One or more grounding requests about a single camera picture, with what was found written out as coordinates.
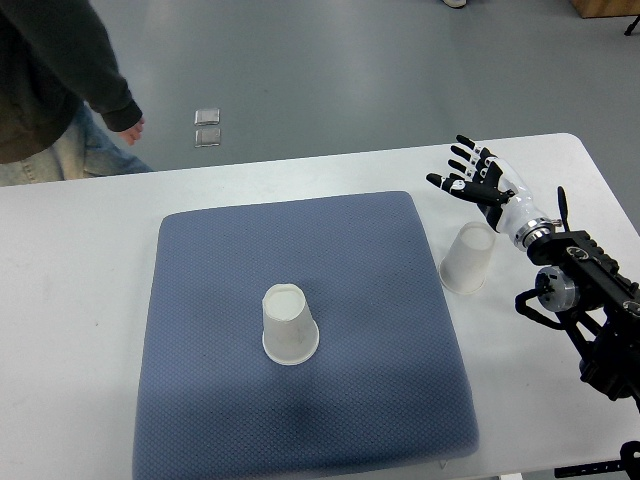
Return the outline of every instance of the concrete floor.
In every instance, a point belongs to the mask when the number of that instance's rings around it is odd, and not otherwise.
[[[569,132],[640,228],[631,17],[583,20],[569,0],[92,4],[145,112],[131,151],[157,170]],[[196,149],[212,106],[222,144]]]

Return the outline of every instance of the shoe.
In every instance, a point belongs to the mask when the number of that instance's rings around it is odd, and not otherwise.
[[[467,0],[442,0],[451,8],[462,8],[467,4]]]

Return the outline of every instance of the wooden box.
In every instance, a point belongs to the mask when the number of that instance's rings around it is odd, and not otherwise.
[[[571,0],[582,18],[640,15],[640,0]]]

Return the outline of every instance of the upside-down cup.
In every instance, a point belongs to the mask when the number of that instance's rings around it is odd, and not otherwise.
[[[298,365],[315,353],[320,341],[307,299],[291,283],[277,284],[262,299],[262,346],[280,365]]]
[[[495,232],[485,223],[469,222],[463,226],[440,263],[438,273],[442,284],[463,295],[480,290],[495,241]]]

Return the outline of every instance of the white table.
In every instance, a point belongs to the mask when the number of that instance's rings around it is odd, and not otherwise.
[[[640,238],[570,135],[485,142],[537,205],[589,231],[640,280]],[[0,189],[0,478],[129,479],[136,395],[158,228],[172,213],[388,190],[408,191],[436,262],[478,209],[425,181],[448,145]],[[633,401],[579,380],[564,333],[519,316],[538,268],[500,236],[485,287],[445,292],[480,429],[477,453],[354,474],[460,478],[614,459],[640,439]]]

